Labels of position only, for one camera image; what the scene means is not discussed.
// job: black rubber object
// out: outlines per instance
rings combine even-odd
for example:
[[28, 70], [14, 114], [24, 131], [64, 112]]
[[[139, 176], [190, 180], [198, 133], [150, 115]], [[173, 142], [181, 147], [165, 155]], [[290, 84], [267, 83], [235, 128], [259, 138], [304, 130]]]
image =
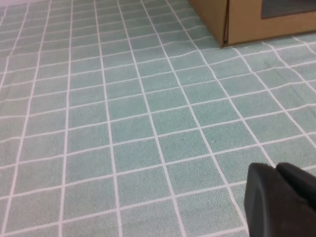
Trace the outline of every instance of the black rubber object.
[[291, 164], [252, 163], [244, 198], [250, 237], [316, 237], [315, 187], [314, 176]]

